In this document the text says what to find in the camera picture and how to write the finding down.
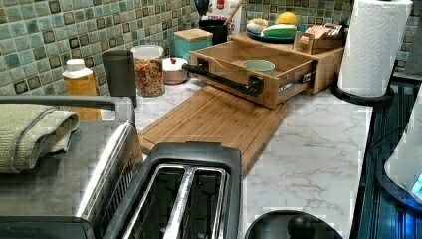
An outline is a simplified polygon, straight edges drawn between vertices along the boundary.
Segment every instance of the paper towel roll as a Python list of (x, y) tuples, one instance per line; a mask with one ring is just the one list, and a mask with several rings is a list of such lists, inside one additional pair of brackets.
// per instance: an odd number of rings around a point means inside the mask
[(361, 97), (385, 94), (411, 6), (409, 0), (354, 2), (339, 88)]

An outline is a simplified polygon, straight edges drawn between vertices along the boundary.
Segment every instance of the paper towel holder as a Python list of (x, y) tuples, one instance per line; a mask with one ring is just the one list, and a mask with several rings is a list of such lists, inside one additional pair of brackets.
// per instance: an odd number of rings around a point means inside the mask
[(357, 95), (343, 91), (338, 86), (338, 73), (335, 73), (334, 83), (331, 85), (331, 92), (339, 99), (352, 103), (352, 104), (356, 104), (356, 105), (369, 106), (369, 107), (388, 106), (391, 104), (394, 98), (394, 91), (391, 89), (390, 85), (391, 85), (391, 78), (393, 77), (395, 68), (397, 67), (397, 63), (398, 61), (396, 60), (394, 62), (393, 70), (391, 71), (390, 81), (388, 82), (387, 90), (385, 91), (385, 94), (381, 97), (362, 97), (362, 96), (357, 96)]

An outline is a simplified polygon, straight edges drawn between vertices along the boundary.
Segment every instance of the jar of granola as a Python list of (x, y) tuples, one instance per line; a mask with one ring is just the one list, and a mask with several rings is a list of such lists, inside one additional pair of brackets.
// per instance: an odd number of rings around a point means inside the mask
[(130, 50), (134, 56), (137, 93), (143, 97), (157, 97), (164, 94), (162, 76), (164, 49), (155, 45), (141, 45)]

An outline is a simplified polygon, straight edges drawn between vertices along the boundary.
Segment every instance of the toaster slot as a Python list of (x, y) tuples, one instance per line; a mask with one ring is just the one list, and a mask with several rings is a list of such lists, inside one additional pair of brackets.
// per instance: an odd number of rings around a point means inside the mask
[(225, 213), (223, 204), (227, 195), (227, 176), (224, 170), (218, 168), (195, 169), (177, 236), (172, 233), (168, 234), (168, 238), (218, 238), (221, 218)]
[(155, 169), (123, 238), (163, 238), (184, 174), (180, 166), (160, 165)]

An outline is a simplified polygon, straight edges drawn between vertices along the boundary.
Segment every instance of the green bowl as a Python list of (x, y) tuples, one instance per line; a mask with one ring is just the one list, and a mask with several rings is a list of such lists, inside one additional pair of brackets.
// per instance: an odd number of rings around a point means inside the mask
[(242, 63), (242, 66), (248, 70), (255, 71), (255, 72), (262, 72), (265, 74), (269, 74), (275, 68), (274, 63), (266, 61), (266, 60), (246, 60)]

